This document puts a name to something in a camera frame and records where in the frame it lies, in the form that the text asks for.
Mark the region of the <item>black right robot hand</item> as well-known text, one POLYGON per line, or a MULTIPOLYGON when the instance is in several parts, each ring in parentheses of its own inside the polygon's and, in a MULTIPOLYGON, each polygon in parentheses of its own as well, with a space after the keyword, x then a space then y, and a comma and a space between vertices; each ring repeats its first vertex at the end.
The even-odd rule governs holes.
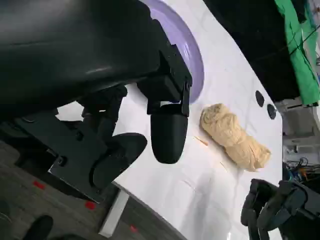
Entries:
POLYGON ((251 240, 268 240, 276 229, 283 240, 318 240, 320 195, 296 181, 281 180, 275 186, 252 179, 240 221, 251 240))

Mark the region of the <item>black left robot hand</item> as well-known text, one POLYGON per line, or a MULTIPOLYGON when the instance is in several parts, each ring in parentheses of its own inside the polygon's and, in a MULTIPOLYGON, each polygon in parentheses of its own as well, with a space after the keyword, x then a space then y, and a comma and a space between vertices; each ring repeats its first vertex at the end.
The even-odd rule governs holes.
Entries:
POLYGON ((139 0, 0 3, 0 139, 18 166, 62 193, 100 203, 143 153, 143 134, 114 134, 127 84, 147 99, 156 160, 184 149, 192 76, 139 0))

